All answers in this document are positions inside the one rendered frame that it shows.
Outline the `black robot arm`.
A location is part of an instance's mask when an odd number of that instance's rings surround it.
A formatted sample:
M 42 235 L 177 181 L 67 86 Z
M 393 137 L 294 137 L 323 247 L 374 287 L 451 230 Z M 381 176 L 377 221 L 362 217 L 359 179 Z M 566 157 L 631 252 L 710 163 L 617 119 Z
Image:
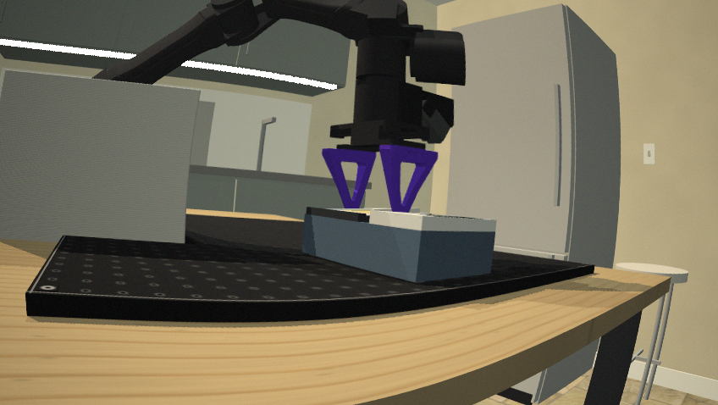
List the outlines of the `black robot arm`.
M 416 82 L 466 84 L 463 35 L 409 25 L 403 0 L 262 0 L 262 3 L 254 6 L 252 0 L 211 0 L 207 8 L 177 30 L 92 79 L 152 85 L 201 53 L 225 43 L 228 47 L 243 45 L 279 19 L 294 19 L 354 40 L 358 47 L 356 79 L 396 76 L 406 80 L 406 56 L 410 56 L 410 74 Z M 454 125 L 454 99 L 399 81 L 398 121 L 429 127 L 430 140 L 421 140 L 442 143 Z

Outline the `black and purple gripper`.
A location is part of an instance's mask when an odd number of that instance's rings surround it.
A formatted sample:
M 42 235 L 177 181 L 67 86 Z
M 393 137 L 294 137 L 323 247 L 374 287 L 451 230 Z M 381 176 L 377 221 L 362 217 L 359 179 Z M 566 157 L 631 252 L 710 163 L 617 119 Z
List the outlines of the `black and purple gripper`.
M 360 207 L 376 152 L 380 152 L 392 212 L 409 213 L 418 191 L 438 159 L 438 152 L 427 151 L 426 144 L 404 141 L 417 138 L 429 140 L 430 128 L 398 121 L 399 81 L 406 82 L 396 76 L 367 76 L 367 84 L 366 80 L 356 79 L 353 123 L 330 126 L 330 137 L 351 137 L 350 145 L 341 144 L 336 149 L 322 150 L 345 208 Z M 341 162 L 358 165 L 352 199 Z M 415 164 L 416 168 L 401 204 L 402 162 Z

